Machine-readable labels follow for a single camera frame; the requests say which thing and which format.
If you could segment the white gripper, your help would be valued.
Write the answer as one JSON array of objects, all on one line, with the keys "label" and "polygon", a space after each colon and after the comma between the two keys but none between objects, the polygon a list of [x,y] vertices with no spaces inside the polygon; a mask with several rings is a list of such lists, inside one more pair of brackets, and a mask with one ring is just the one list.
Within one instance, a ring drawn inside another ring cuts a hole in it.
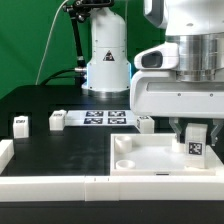
[{"label": "white gripper", "polygon": [[[130,109],[139,116],[170,117],[177,142],[184,143],[182,118],[224,118],[224,82],[179,82],[171,71],[139,71],[131,82]],[[212,146],[223,127],[224,119],[213,120]]]}]

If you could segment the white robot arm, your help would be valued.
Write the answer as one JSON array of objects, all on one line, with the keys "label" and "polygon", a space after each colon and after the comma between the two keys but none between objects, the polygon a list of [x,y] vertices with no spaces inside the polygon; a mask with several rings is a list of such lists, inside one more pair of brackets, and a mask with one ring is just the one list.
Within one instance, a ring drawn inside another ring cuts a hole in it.
[{"label": "white robot arm", "polygon": [[134,58],[135,74],[109,40],[112,13],[92,12],[93,56],[82,89],[115,97],[130,93],[136,115],[167,117],[180,140],[179,120],[211,119],[213,144],[224,123],[224,0],[144,0],[144,16],[165,31],[165,42]]}]

